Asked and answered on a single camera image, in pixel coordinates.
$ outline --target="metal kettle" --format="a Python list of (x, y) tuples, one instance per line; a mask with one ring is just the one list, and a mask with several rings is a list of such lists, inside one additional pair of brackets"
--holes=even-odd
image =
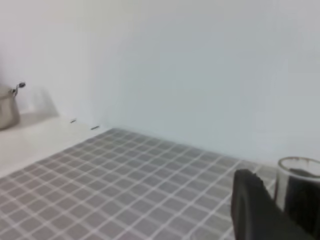
[(15, 88), (0, 85), (0, 130), (12, 127), (20, 122), (20, 114), (16, 102), (18, 89), (24, 88), (24, 82)]

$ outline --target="white wall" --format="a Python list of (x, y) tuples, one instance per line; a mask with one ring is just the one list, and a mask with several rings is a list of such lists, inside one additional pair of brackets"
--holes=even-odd
[(319, 9), (316, 0), (2, 0), (2, 81), (27, 82), (21, 109), (37, 108), (27, 99), (41, 90), (87, 123), (268, 164), (318, 158)]
[(320, 157), (319, 1), (127, 4), (119, 126), (267, 164)]
[(26, 82), (17, 98), (22, 112), (58, 112), (95, 124), (86, 2), (0, 1), (1, 82)]

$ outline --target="grid pattern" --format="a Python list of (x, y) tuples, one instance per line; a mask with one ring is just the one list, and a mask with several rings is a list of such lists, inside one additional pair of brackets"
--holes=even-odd
[(0, 179), (1, 240), (233, 240), (233, 173), (275, 171), (112, 129)]

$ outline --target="clear glass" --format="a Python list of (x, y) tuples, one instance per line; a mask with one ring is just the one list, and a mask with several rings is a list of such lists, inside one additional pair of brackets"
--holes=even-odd
[(320, 161), (306, 157), (280, 159), (274, 200), (296, 224), (320, 237)]

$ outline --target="pot handle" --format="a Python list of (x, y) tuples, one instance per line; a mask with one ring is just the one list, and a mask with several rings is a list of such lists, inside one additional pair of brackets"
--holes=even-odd
[(25, 82), (20, 82), (18, 85), (15, 86), (15, 89), (12, 90), (13, 97), (16, 97), (18, 94), (18, 89), (22, 89), (26, 86)]

